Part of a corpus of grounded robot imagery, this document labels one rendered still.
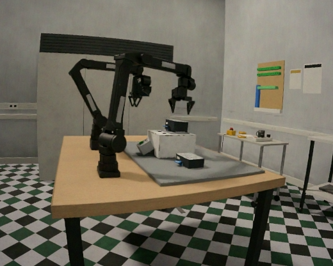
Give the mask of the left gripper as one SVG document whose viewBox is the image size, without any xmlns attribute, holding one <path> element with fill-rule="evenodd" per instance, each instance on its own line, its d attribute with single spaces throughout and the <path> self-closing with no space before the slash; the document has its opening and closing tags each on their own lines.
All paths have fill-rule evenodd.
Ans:
<svg viewBox="0 0 333 266">
<path fill-rule="evenodd" d="M 131 92 L 129 92 L 129 94 L 131 94 L 131 96 L 128 96 L 129 97 L 129 101 L 130 101 L 130 103 L 131 103 L 131 107 L 138 107 L 138 104 L 140 103 L 140 101 L 141 101 L 141 99 L 143 98 L 143 97 L 140 97 L 140 95 L 142 95 L 142 93 L 140 93 L 140 92 L 137 92 L 137 85 L 140 85 L 140 84 L 132 84 L 132 90 L 131 90 Z M 132 91 L 135 91 L 135 92 L 132 92 Z M 133 99 L 133 104 L 132 104 L 132 102 L 131 102 L 131 98 Z M 136 104 L 136 100 L 137 100 L 137 98 L 139 98 L 139 101 L 138 101 L 138 103 Z"/>
</svg>

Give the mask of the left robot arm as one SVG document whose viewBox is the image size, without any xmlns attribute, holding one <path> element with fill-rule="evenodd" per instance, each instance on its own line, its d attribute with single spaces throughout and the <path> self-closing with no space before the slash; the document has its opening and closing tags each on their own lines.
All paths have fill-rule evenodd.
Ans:
<svg viewBox="0 0 333 266">
<path fill-rule="evenodd" d="M 92 65 L 92 66 L 91 66 Z M 92 68 L 91 70 L 105 70 L 115 72 L 115 63 L 105 62 L 105 61 L 95 61 L 91 59 L 80 59 L 76 65 L 72 67 L 71 72 L 69 71 L 69 75 L 74 80 L 85 104 L 87 105 L 92 117 L 92 134 L 90 134 L 90 142 L 98 143 L 98 138 L 102 134 L 103 127 L 106 126 L 107 117 L 103 116 L 100 109 L 97 107 L 93 96 L 91 95 L 82 75 L 80 69 L 83 68 Z M 90 70 L 90 69 L 89 69 Z M 134 75 L 132 84 L 141 84 L 137 85 L 137 92 L 142 93 L 145 92 L 147 95 L 151 93 L 152 86 L 151 77 L 147 75 L 142 75 L 143 67 L 132 66 L 130 74 Z M 137 75 L 139 75 L 137 77 Z M 143 86 L 144 85 L 144 86 Z M 143 87 L 143 88 L 142 88 Z M 95 124 L 95 125 L 94 125 Z M 92 135 L 92 138 L 91 138 Z"/>
</svg>

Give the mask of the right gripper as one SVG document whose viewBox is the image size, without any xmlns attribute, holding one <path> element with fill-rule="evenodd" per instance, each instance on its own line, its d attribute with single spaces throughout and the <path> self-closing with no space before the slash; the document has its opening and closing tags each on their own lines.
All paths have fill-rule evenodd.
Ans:
<svg viewBox="0 0 333 266">
<path fill-rule="evenodd" d="M 170 104 L 172 113 L 174 113 L 175 102 L 176 101 L 181 101 L 181 100 L 188 101 L 187 102 L 187 113 L 188 114 L 190 113 L 193 105 L 195 104 L 195 101 L 192 100 L 192 97 L 187 97 L 187 91 L 188 91 L 187 87 L 183 88 L 183 86 L 180 86 L 180 87 L 178 86 L 177 95 L 173 95 L 172 98 L 168 99 L 168 102 Z M 178 97 L 178 98 L 176 98 L 176 97 Z"/>
</svg>

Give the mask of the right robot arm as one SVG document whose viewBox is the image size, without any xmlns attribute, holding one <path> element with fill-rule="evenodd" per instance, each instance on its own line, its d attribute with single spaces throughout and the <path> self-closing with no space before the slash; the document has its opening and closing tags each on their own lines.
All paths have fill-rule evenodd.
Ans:
<svg viewBox="0 0 333 266">
<path fill-rule="evenodd" d="M 115 60 L 115 76 L 109 115 L 106 127 L 103 127 L 98 139 L 100 154 L 97 168 L 100 177 L 120 176 L 116 153 L 123 152 L 127 144 L 124 136 L 123 116 L 132 63 L 133 66 L 172 72 L 179 77 L 177 87 L 172 90 L 172 96 L 177 95 L 178 86 L 187 87 L 191 91 L 196 87 L 195 80 L 191 78 L 191 67 L 186 64 L 155 58 L 144 52 L 114 55 L 113 60 Z M 149 63 L 152 64 L 149 65 Z"/>
</svg>

